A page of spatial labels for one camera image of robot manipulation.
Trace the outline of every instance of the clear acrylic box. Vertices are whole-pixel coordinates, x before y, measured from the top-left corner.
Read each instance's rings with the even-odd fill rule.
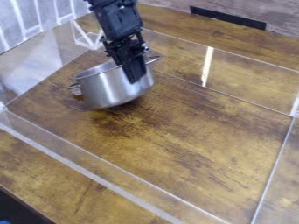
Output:
[[[144,39],[163,56],[148,94],[89,111],[68,85],[108,58],[69,35],[51,46],[55,69],[16,70],[48,78],[3,101],[1,129],[172,223],[296,223],[298,71],[155,31]]]

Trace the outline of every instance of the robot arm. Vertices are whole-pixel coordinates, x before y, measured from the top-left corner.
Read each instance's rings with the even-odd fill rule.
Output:
[[[88,0],[104,30],[101,37],[107,56],[121,65],[127,78],[135,83],[145,75],[148,45],[141,36],[143,21],[136,0]]]

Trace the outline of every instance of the stainless steel pot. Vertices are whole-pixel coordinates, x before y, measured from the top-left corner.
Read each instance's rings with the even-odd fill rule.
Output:
[[[155,78],[149,65],[160,57],[152,57],[145,62],[145,75],[136,83],[131,83],[124,69],[109,60],[89,70],[77,73],[76,84],[69,86],[75,95],[83,95],[84,102],[93,109],[105,109],[131,102],[155,85]]]

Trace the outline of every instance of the pot handle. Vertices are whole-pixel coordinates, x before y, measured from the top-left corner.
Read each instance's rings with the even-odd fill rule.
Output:
[[[153,56],[153,57],[148,57],[148,61],[145,62],[147,65],[155,63],[159,59],[161,58],[161,56]]]
[[[79,83],[75,83],[75,84],[69,85],[68,89],[69,89],[69,91],[71,91],[75,95],[81,95],[80,84],[79,84]]]

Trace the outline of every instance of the wooden table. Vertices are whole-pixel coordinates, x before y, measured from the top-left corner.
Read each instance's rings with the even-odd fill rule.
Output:
[[[149,6],[140,6],[140,10],[145,27],[152,30],[295,68],[298,40],[172,10]],[[92,29],[91,16],[80,22]],[[83,54],[9,109],[224,220],[248,223],[291,118],[192,84],[175,82],[161,73],[156,73],[153,91],[139,101],[119,108],[88,111],[71,98],[65,86],[76,72],[104,60],[100,52]],[[192,66],[187,71],[184,78],[192,79]],[[13,161],[3,166],[1,183],[55,221],[163,222],[109,190],[103,192],[103,186],[31,147],[21,148],[32,152],[19,152],[20,142],[1,135],[1,148],[13,151],[1,152],[1,161]],[[12,155],[24,161],[16,159],[23,169],[15,168],[19,166]],[[112,209],[115,201],[119,207]]]

